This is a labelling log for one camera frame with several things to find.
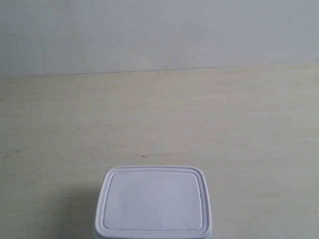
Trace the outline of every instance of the wooden table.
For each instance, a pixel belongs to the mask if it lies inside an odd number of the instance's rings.
[[[201,168],[216,239],[319,238],[319,63],[0,81],[0,233],[88,239],[118,165]]]

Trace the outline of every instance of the container lid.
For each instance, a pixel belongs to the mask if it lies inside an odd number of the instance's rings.
[[[184,166],[124,166],[107,172],[96,238],[203,239],[212,235],[203,173]]]

